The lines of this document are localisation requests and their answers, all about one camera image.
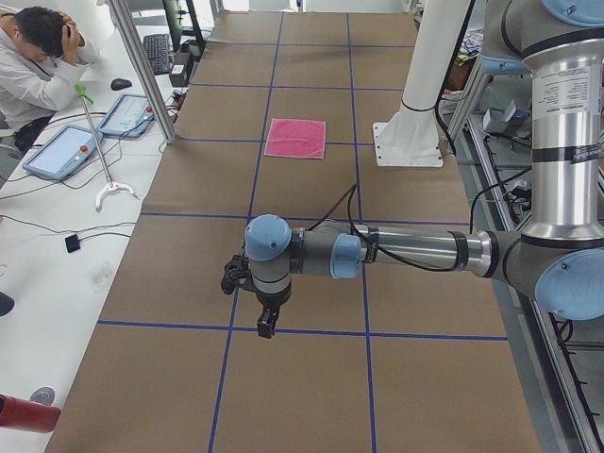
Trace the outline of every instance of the black hair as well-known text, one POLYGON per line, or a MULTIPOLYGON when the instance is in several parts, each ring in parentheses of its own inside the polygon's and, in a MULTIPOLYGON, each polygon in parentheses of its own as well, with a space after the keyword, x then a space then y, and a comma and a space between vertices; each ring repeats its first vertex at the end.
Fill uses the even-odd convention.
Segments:
POLYGON ((24 8, 15 14, 15 22, 25 41, 37 45, 49 57, 63 55, 61 43, 63 18, 52 9, 24 8))

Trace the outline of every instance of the green handle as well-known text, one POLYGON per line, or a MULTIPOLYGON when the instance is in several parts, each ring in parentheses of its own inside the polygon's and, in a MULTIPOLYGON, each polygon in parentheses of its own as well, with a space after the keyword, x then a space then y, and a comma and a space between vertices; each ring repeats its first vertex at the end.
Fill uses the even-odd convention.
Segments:
POLYGON ((83 97, 84 99, 86 99, 91 104, 94 104, 94 101, 86 94, 86 87, 84 85, 82 85, 80 83, 76 83, 75 84, 75 92, 77 92, 77 95, 79 97, 83 97))

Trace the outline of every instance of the white pole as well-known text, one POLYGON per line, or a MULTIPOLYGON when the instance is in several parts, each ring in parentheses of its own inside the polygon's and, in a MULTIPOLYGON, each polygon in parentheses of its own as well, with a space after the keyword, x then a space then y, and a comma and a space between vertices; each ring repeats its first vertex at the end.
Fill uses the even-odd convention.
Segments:
POLYGON ((432 108, 470 2, 426 2, 400 109, 389 123, 374 123, 377 165, 443 166, 432 108))

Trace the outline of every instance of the silver arm segment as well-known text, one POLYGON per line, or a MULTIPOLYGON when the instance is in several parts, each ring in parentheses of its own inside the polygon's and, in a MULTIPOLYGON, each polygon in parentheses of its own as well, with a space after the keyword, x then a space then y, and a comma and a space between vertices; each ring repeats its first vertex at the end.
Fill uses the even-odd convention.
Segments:
MULTIPOLYGON (((357 226, 363 236, 369 235, 365 225, 357 226)), ((491 266, 491 236, 486 231, 464 235, 457 233, 457 239, 451 233, 431 233, 415 229, 377 228, 377 243, 388 252, 413 263, 434 269, 470 271, 483 277, 491 266), (467 258, 463 258, 467 248, 467 258)), ((361 242, 361 253, 365 256, 368 245, 361 242)), ((378 252, 375 262, 402 264, 403 262, 378 252)))

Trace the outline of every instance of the computer mouse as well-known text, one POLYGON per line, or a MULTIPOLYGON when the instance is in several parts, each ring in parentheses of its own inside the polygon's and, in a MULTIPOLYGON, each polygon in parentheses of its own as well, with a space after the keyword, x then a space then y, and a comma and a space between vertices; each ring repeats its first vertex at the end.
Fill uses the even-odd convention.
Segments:
POLYGON ((114 78, 111 81, 111 89, 115 92, 119 90, 123 90, 124 88, 129 88, 132 86, 132 82, 125 78, 114 78))

